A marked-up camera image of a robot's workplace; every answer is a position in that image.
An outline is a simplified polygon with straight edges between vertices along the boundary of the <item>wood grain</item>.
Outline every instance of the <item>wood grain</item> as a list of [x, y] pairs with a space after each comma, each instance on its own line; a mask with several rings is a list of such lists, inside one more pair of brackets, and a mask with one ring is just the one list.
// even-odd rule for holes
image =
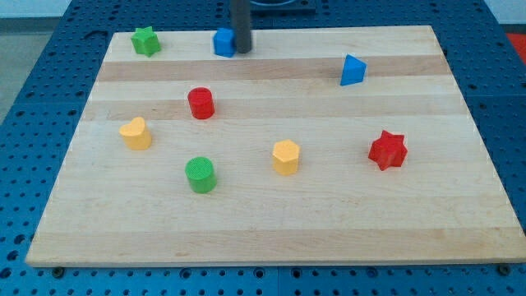
[[[33, 266], [268, 266], [517, 262], [526, 238], [428, 26], [268, 30], [255, 52], [210, 53], [213, 32], [160, 32], [131, 53], [116, 34], [26, 258]], [[345, 53], [368, 61], [339, 86]], [[216, 114], [191, 117], [208, 86]], [[118, 135], [135, 116], [145, 151]], [[386, 129], [402, 168], [367, 158]], [[272, 169], [276, 141], [302, 147]], [[216, 167], [191, 191], [186, 162]]]

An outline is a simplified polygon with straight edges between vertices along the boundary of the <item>blue cube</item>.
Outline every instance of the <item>blue cube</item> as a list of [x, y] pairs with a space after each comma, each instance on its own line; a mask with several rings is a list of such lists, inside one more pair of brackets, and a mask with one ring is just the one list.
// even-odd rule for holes
[[236, 53], [235, 36], [232, 29], [217, 29], [214, 35], [214, 53], [226, 58], [231, 58]]
[[339, 84], [341, 86], [348, 86], [354, 83], [362, 82], [363, 77], [365, 76], [366, 68], [366, 63], [348, 54], [345, 58], [344, 70], [342, 71], [342, 80]]

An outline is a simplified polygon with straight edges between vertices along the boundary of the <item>green cylinder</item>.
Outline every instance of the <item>green cylinder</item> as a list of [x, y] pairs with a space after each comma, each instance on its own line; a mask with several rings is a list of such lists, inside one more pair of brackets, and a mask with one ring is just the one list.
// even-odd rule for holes
[[188, 161], [185, 173], [194, 192], [207, 193], [217, 184], [214, 165], [206, 157], [196, 157]]

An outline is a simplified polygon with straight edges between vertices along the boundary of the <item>blue pegboard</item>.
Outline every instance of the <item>blue pegboard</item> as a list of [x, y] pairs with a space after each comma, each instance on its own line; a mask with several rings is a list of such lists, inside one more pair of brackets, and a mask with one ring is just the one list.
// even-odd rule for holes
[[[108, 42], [147, 25], [215, 30], [228, 25], [228, 2], [72, 0], [0, 128], [0, 295], [526, 295], [525, 264], [66, 269], [61, 278], [27, 266]], [[316, 0], [314, 14], [258, 13], [253, 25], [432, 25], [526, 226], [526, 69], [482, 0]]]

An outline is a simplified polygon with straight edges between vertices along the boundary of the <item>green block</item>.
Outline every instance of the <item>green block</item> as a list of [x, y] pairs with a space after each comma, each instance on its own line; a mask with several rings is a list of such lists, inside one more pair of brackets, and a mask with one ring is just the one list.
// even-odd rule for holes
[[144, 54], [148, 57], [161, 50], [157, 34], [151, 26], [136, 28], [135, 34], [131, 37], [131, 42], [136, 53]]
[[206, 157], [196, 157], [188, 161], [185, 173], [194, 192], [207, 193], [217, 184], [214, 165]]

